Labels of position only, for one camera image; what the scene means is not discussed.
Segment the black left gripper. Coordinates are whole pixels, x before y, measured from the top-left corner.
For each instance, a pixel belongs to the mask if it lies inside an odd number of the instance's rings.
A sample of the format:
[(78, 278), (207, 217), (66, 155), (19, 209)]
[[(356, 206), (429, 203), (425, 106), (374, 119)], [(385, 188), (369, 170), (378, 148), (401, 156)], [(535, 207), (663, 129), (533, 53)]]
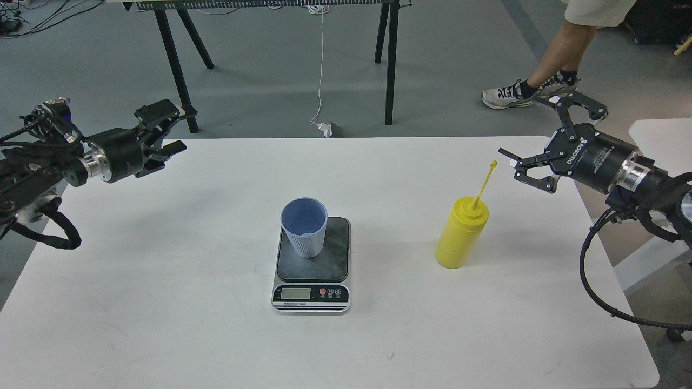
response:
[(140, 141), (162, 141), (176, 123), (195, 118), (197, 114), (197, 109), (190, 104), (178, 106), (169, 99), (161, 99), (134, 111), (134, 116), (138, 118), (138, 130), (114, 128), (89, 136), (87, 144), (92, 152), (102, 157), (99, 177), (113, 184), (139, 172), (141, 176), (146, 176), (163, 170), (173, 155), (187, 150), (187, 145), (176, 140), (158, 150), (146, 150), (143, 154)]

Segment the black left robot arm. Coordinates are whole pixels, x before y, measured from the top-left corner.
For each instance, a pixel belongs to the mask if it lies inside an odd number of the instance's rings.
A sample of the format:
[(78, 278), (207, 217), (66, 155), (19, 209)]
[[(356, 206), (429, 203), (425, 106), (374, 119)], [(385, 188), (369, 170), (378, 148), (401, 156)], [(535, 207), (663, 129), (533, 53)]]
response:
[(69, 99), (37, 104), (24, 125), (2, 137), (2, 224), (38, 210), (41, 199), (60, 182), (74, 187), (98, 177), (113, 184), (163, 170), (183, 152), (180, 140), (164, 140), (177, 123), (195, 118), (190, 104), (168, 99), (136, 109), (133, 128), (113, 128), (85, 136), (72, 122)]

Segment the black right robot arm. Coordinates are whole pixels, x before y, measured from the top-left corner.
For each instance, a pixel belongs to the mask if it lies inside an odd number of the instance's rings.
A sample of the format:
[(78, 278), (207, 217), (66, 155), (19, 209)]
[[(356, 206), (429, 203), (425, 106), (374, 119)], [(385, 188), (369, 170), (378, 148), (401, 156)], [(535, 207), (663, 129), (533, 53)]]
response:
[(596, 129), (607, 106), (582, 93), (535, 101), (554, 109), (561, 126), (539, 155), (522, 158), (500, 150), (516, 163), (516, 180), (553, 193), (559, 178), (568, 177), (607, 195), (617, 218), (637, 220), (661, 239), (690, 245), (689, 172), (672, 177), (638, 147)]

